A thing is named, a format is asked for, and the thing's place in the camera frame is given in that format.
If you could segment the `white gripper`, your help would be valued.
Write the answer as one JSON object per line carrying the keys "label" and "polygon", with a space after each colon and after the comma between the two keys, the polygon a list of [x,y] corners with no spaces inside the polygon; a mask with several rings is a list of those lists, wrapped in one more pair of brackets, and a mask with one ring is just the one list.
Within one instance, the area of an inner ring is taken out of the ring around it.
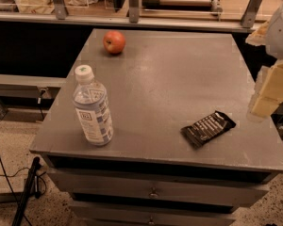
{"label": "white gripper", "polygon": [[[268,55],[283,59],[283,4],[276,10],[270,22],[263,23],[245,40],[247,44],[266,44]],[[271,116],[283,103],[283,60],[272,67],[262,66],[258,72],[254,94],[251,97],[248,113],[255,118]]]}

